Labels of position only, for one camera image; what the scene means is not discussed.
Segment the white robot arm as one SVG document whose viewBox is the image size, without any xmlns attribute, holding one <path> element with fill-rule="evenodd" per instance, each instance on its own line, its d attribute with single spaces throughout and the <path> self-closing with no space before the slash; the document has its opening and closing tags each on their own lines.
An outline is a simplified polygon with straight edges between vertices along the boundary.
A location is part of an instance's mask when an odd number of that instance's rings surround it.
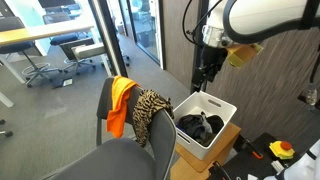
<svg viewBox="0 0 320 180">
<path fill-rule="evenodd" d="M 248 45 L 290 30 L 320 26 L 320 0 L 216 0 L 202 26 L 201 65 L 194 90 L 212 82 L 227 59 L 227 49 Z"/>
</svg>

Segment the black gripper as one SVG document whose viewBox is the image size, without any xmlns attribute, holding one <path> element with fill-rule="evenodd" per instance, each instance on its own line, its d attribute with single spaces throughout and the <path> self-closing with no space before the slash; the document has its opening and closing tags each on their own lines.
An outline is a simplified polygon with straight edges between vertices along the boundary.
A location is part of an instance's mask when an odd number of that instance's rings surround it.
<svg viewBox="0 0 320 180">
<path fill-rule="evenodd" d="M 201 52 L 202 64 L 194 70 L 192 76 L 193 90 L 199 92 L 205 81 L 213 82 L 227 57 L 225 48 L 205 45 Z"/>
</svg>

